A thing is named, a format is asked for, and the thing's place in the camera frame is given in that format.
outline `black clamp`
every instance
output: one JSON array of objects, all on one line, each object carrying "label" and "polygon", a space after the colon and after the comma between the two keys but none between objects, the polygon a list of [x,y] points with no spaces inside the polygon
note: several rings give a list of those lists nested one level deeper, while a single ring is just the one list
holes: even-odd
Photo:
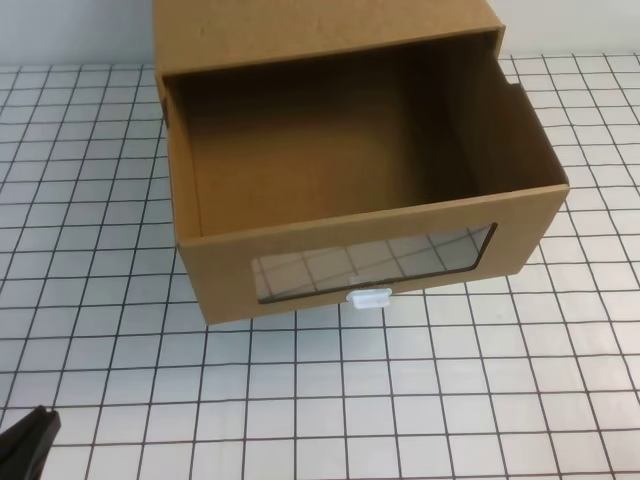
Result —
[{"label": "black clamp", "polygon": [[38,480],[60,430],[60,416],[40,406],[0,435],[0,480]]}]

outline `cardboard box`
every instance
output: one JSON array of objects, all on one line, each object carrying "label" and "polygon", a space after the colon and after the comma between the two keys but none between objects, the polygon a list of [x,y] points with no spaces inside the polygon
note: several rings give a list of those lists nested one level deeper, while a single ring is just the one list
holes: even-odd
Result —
[{"label": "cardboard box", "polygon": [[567,179],[484,0],[155,0],[208,323],[516,273]]}]

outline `grid surface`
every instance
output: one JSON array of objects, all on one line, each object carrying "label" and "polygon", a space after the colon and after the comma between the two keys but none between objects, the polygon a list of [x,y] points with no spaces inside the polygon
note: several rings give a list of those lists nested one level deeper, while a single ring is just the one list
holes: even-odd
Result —
[{"label": "grid surface", "polygon": [[150,66],[0,70],[0,422],[44,480],[640,473],[640,62],[506,58],[573,190],[518,275],[205,329]]}]

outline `white plastic tab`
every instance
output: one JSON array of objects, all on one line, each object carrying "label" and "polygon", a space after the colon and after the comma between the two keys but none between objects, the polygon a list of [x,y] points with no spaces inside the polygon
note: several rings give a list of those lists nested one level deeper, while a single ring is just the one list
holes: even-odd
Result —
[{"label": "white plastic tab", "polygon": [[347,294],[347,301],[357,310],[389,306],[390,288],[374,288],[370,290],[354,290]]}]

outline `window cutout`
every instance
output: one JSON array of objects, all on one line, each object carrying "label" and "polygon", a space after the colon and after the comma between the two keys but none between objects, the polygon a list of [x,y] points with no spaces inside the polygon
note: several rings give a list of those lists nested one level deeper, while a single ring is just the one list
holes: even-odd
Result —
[{"label": "window cutout", "polygon": [[260,303],[473,270],[496,224],[251,262]]}]

